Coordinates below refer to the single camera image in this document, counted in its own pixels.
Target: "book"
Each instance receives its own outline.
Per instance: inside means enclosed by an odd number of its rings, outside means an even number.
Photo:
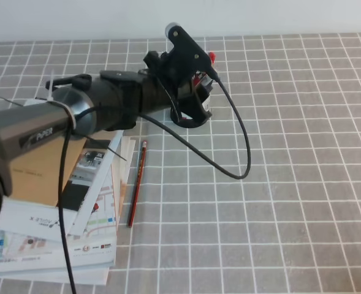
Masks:
[[[99,132],[93,137],[104,146],[116,149],[121,134],[122,131]],[[69,180],[66,181],[62,194],[66,233],[70,233],[74,228],[73,235],[83,234],[113,156],[111,151],[88,141],[80,150],[78,162]],[[58,177],[59,171],[53,171],[53,173]],[[58,182],[53,185],[56,186],[57,200]],[[4,197],[0,213],[0,230],[60,242],[60,231],[56,229],[58,227],[57,207]]]
[[[3,256],[4,232],[0,231],[0,276],[37,273],[37,270],[64,270],[66,262],[63,250],[27,257],[8,258]],[[69,249],[73,269],[107,268],[115,264],[116,234],[105,235],[100,240]]]
[[[117,218],[116,207],[119,202],[119,185],[114,185],[115,178],[112,169],[107,173],[101,191],[91,210],[91,215],[82,236],[67,236],[69,249],[89,244],[92,241],[100,240],[105,235],[116,234]],[[10,232],[4,233],[3,256],[8,258],[23,257],[30,255],[46,254],[52,251],[62,251],[60,242],[50,241],[45,238],[35,238],[27,235],[20,235]]]

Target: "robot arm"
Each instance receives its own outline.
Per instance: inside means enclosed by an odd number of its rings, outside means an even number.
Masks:
[[[172,120],[181,127],[198,127],[207,121],[211,114],[203,102],[210,95],[212,78],[217,78],[210,57],[180,26],[170,24],[167,35],[174,48],[160,57],[150,51],[144,59],[148,69],[104,70],[94,80],[87,74],[60,78],[53,81],[53,102],[0,111],[0,210],[3,195],[12,193],[9,162],[63,135],[69,118],[85,110],[102,109],[74,120],[77,134],[133,128],[137,117],[120,109],[147,114],[171,108]]]

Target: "brown cardboard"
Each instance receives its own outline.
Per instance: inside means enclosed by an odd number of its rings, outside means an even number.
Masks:
[[[64,167],[63,188],[78,161],[86,139],[70,141]],[[12,199],[56,206],[60,157],[64,138],[59,137],[10,163]]]

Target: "red part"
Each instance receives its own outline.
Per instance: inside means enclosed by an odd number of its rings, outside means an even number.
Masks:
[[[211,64],[214,64],[215,61],[216,61],[216,55],[214,52],[209,52],[209,57],[210,57],[210,60],[211,60]]]

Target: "white paper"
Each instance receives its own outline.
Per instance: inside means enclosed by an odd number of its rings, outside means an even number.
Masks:
[[[106,285],[109,268],[73,269],[74,282],[82,285]],[[40,281],[69,284],[67,271],[46,271],[44,273],[14,274],[0,276],[3,279]]]
[[[69,232],[77,215],[76,211],[65,209],[64,228]],[[38,205],[3,197],[0,213],[0,230],[61,241],[59,229],[59,211],[56,207]]]

